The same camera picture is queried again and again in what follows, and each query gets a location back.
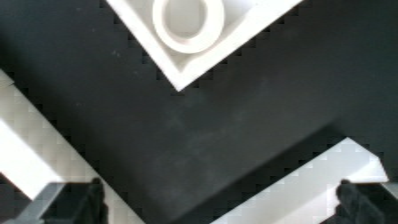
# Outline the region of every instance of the oval shape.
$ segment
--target oval shape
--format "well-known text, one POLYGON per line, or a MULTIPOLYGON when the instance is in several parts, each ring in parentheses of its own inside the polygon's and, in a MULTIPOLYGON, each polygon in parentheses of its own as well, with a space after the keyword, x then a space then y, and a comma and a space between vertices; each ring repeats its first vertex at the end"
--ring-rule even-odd
POLYGON ((154 0, 152 3, 152 26, 159 39, 170 49, 184 54, 193 54, 204 51, 222 33, 225 12, 222 0, 200 0, 204 5, 206 18, 197 34, 184 38, 177 36, 165 24, 165 9, 170 0, 154 0))

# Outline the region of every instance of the white oval ring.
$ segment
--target white oval ring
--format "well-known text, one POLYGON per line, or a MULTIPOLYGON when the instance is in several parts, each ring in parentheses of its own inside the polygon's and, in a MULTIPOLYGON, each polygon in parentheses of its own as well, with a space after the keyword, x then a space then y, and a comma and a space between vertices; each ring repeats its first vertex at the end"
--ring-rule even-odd
POLYGON ((222 33, 225 12, 222 0, 200 0, 204 5, 206 19, 197 34, 184 38, 177 36, 165 24, 165 9, 170 0, 154 0, 152 3, 152 26, 165 45, 181 53, 193 54, 204 51, 222 33))

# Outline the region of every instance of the white triangle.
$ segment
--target white triangle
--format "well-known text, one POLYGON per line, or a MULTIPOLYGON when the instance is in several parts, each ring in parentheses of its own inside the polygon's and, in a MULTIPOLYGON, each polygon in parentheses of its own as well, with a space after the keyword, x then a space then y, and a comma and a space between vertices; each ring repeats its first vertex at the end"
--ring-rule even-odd
POLYGON ((206 51, 181 54, 152 27, 152 0, 106 0, 177 91, 195 81, 301 0, 223 0, 225 26, 206 51))

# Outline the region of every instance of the black wall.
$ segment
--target black wall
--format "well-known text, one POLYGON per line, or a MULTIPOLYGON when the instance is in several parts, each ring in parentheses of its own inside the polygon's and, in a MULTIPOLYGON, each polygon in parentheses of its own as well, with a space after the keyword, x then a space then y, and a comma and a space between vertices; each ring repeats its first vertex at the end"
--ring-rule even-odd
POLYGON ((396 12, 305 1, 175 93, 102 2, 0 0, 0 67, 147 224, 207 223, 344 136, 396 177, 396 12))

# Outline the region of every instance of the white surface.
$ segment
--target white surface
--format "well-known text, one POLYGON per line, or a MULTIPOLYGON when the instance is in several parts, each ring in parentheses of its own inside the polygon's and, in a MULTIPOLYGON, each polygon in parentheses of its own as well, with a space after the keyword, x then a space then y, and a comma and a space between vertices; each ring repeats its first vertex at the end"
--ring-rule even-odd
MULTIPOLYGON (((191 54, 204 51, 213 45, 223 27, 223 5, 222 0, 200 0, 204 5, 204 22, 197 33, 190 37, 177 35, 166 25, 166 9, 170 0, 154 0, 152 3, 152 26, 159 39, 172 50, 191 54)), ((200 11, 200 7, 193 7, 190 11, 200 11)))
MULTIPOLYGON (((33 199, 49 182, 90 182, 99 176, 15 87, 1 87, 1 77, 0 70, 0 173, 33 199)), ((108 223, 142 224, 102 183, 108 223)))
MULTIPOLYGON (((207 50, 195 54, 181 54, 175 52, 158 38, 152 27, 152 0, 106 1, 165 73, 174 88, 181 91, 301 0, 222 0, 225 26, 220 38, 207 50)), ((170 27, 170 30, 191 33, 197 26, 200 26, 200 22, 197 21, 202 21, 202 14, 190 13, 184 19, 177 15, 186 13, 186 8, 197 7, 198 0, 170 1, 174 2, 168 24, 174 28, 170 27)))
POLYGON ((317 224, 333 214, 341 179, 353 183, 387 182, 378 157, 349 139, 211 224, 317 224))

